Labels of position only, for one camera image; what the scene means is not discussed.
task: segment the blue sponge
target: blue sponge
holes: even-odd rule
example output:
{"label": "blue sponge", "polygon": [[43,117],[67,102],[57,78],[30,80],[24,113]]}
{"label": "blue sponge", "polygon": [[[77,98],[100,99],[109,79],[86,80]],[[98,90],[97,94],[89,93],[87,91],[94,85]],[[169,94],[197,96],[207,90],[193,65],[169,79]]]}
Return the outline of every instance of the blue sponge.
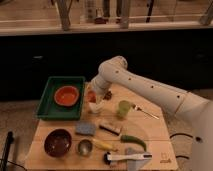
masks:
{"label": "blue sponge", "polygon": [[75,133],[81,135],[94,135],[95,134],[95,124],[86,121],[80,121],[76,124]]}

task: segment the cucumber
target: cucumber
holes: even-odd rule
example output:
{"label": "cucumber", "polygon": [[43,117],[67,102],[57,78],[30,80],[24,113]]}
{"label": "cucumber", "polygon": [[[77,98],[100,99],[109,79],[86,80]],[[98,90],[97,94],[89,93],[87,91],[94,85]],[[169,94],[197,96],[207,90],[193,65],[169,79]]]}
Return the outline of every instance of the cucumber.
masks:
{"label": "cucumber", "polygon": [[134,137],[134,136],[131,136],[131,135],[122,135],[120,140],[121,140],[121,142],[130,142],[130,143],[139,144],[143,147],[144,151],[147,150],[146,143],[143,140],[141,140],[137,137]]}

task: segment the brown bowl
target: brown bowl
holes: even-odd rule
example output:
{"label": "brown bowl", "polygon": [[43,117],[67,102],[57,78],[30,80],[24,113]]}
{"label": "brown bowl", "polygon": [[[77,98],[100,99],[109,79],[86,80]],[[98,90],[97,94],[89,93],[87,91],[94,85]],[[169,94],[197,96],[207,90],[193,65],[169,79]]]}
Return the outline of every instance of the brown bowl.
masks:
{"label": "brown bowl", "polygon": [[56,90],[54,95],[55,102],[60,106],[72,106],[79,98],[79,91],[74,86],[63,86]]}
{"label": "brown bowl", "polygon": [[52,157],[62,157],[69,151],[71,144],[71,134],[65,129],[56,129],[45,139],[44,149]]}

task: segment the dark bowl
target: dark bowl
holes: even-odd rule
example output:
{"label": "dark bowl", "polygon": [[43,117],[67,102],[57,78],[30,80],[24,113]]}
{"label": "dark bowl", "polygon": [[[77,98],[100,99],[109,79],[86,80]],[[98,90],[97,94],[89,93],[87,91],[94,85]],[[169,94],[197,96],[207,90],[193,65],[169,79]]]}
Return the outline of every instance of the dark bowl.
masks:
{"label": "dark bowl", "polygon": [[62,157],[70,149],[72,136],[65,129],[52,131],[44,142],[45,152],[52,157]]}

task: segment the green tray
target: green tray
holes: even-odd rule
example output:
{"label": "green tray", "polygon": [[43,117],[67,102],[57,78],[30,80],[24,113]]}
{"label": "green tray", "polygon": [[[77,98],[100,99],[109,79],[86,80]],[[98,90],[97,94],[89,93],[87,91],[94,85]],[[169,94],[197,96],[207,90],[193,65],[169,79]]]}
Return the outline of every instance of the green tray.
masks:
{"label": "green tray", "polygon": [[[72,85],[79,90],[79,99],[74,106],[63,107],[54,101],[55,91],[65,85]],[[48,78],[40,104],[37,118],[42,120],[79,120],[84,98],[85,77],[83,76],[52,76]]]}

